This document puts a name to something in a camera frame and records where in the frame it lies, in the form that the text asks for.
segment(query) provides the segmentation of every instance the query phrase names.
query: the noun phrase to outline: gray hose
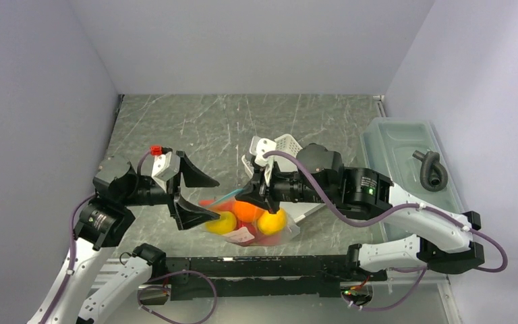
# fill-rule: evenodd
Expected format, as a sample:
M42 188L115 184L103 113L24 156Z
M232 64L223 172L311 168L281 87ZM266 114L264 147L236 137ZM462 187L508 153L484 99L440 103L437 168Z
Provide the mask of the gray hose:
M440 163L440 153L428 151L423 154L415 151L413 157L422 162L420 167L420 184L424 189L438 192L448 185L448 171Z

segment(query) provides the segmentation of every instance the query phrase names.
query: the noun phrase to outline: gray marble table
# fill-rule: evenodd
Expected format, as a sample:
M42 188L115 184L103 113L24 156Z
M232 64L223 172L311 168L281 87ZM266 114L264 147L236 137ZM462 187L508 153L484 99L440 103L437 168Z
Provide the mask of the gray marble table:
M366 95L127 95L124 97L107 155L123 155L133 164L150 145L185 151L217 188L183 188L187 200L219 198L242 187L248 177L241 156L252 136L293 135L305 146L316 142L339 151L346 165L355 163L359 135L378 117ZM142 170L149 174L152 161ZM170 257L224 257L343 254L355 243L372 241L371 230L339 221L323 208L299 223L301 234L275 247L240 247L197 227L178 231L166 207L133 207L136 221L115 255L147 242Z

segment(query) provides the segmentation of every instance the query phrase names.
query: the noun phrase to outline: plastic bag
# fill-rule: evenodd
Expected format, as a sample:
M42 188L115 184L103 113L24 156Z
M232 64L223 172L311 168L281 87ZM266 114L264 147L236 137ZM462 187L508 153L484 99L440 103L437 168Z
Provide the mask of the plastic bag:
M206 231L239 246L281 245L300 233L300 228L283 209L270 214L247 202L236 201L234 196L238 192L218 200L200 201L200 206L220 215L220 219L204 224Z

